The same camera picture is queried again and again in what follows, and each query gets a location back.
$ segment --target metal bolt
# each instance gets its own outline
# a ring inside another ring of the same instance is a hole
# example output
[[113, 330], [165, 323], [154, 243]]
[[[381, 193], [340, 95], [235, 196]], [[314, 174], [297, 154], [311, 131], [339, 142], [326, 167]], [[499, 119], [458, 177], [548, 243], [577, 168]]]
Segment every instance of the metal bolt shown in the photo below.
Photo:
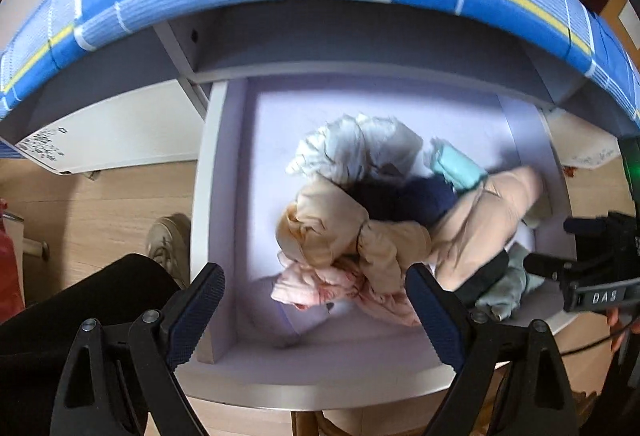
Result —
[[96, 325], [96, 320], [95, 319], [87, 319], [82, 323], [82, 331], [91, 331], [92, 329], [94, 329], [95, 325]]
[[484, 324], [489, 320], [489, 317], [486, 313], [484, 313], [484, 311], [476, 310], [471, 312], [471, 320], [473, 320], [476, 324]]
[[142, 313], [142, 321], [145, 324], [153, 324], [160, 318], [160, 311], [158, 310], [147, 310]]
[[533, 329], [538, 333], [544, 333], [547, 330], [545, 321], [533, 321]]

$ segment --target white sneaker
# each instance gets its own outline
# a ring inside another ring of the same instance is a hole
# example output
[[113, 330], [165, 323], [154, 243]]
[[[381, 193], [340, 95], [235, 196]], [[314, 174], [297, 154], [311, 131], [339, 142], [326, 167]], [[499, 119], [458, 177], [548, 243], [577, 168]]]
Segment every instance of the white sneaker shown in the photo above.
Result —
[[146, 253], [185, 289], [190, 282], [189, 241], [191, 222], [182, 213], [161, 217], [146, 235]]

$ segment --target floor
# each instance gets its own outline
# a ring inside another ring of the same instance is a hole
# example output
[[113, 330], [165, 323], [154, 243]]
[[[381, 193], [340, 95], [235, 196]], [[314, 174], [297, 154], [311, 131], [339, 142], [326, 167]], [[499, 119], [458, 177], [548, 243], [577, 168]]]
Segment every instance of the floor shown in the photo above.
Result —
[[[42, 301], [129, 252], [145, 251], [152, 222], [174, 212], [191, 214], [195, 163], [175, 163], [103, 171], [97, 180], [57, 177], [29, 161], [0, 161], [0, 196], [25, 218], [25, 236], [44, 240], [51, 257], [24, 261], [27, 302]], [[574, 215], [615, 209], [633, 213], [620, 160], [596, 171], [577, 171], [567, 181]], [[558, 337], [561, 349], [606, 333], [603, 317], [583, 315]], [[606, 346], [566, 359], [575, 390], [599, 389], [609, 366]], [[291, 434], [289, 412], [263, 411], [192, 400], [212, 436]], [[350, 434], [394, 432], [416, 409], [411, 402], [327, 413]], [[148, 435], [158, 432], [151, 422]]]

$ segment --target black cloth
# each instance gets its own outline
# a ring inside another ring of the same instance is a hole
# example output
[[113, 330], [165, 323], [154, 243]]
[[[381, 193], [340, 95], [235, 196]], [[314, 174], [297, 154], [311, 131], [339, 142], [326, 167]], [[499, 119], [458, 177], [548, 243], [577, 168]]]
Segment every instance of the black cloth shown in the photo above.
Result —
[[355, 183], [347, 193], [376, 221], [416, 221], [426, 228], [435, 225], [458, 200], [451, 184], [436, 174], [410, 178], [401, 187], [379, 181]]
[[466, 308], [473, 308], [482, 294], [502, 278], [508, 265], [509, 256], [502, 250], [487, 264], [478, 268], [454, 294]]
[[0, 436], [47, 436], [58, 381], [80, 324], [129, 323], [178, 291], [156, 262], [129, 254], [0, 324]]

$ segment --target black pants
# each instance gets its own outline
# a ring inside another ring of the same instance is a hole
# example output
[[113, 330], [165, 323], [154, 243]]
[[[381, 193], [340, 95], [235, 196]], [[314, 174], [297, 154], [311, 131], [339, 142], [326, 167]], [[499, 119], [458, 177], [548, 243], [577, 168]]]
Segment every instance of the black pants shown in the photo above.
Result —
[[45, 436], [67, 353], [80, 324], [103, 326], [161, 309], [178, 291], [156, 262], [126, 255], [0, 324], [0, 436]]

